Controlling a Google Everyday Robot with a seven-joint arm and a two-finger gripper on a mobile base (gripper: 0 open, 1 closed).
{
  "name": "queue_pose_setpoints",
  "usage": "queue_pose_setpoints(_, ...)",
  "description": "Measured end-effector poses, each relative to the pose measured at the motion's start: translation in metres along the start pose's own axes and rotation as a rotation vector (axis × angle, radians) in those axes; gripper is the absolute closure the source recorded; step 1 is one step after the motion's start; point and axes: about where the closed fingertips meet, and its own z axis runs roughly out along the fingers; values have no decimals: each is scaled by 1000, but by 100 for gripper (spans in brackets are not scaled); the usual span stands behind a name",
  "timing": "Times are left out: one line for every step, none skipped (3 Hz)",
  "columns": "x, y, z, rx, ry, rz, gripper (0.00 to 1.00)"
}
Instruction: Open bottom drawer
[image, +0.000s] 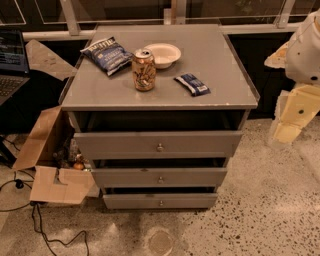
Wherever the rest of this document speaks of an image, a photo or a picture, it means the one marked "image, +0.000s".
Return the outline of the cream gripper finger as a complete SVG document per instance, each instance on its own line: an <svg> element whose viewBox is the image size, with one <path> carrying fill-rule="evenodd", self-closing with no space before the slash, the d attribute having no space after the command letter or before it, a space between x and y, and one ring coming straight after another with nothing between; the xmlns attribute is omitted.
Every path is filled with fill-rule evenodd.
<svg viewBox="0 0 320 256"><path fill-rule="evenodd" d="M274 53L266 58L264 65L270 68L284 68L286 65L286 53L288 49L288 43L284 43Z"/></svg>

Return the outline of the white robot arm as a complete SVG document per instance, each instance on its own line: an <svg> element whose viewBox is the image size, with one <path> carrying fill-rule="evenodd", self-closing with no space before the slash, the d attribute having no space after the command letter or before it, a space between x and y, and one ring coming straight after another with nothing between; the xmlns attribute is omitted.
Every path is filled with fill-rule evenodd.
<svg viewBox="0 0 320 256"><path fill-rule="evenodd" d="M310 13L291 38L264 65L284 68L295 82L278 97L271 126L274 142L292 143L320 111L320 9Z"/></svg>

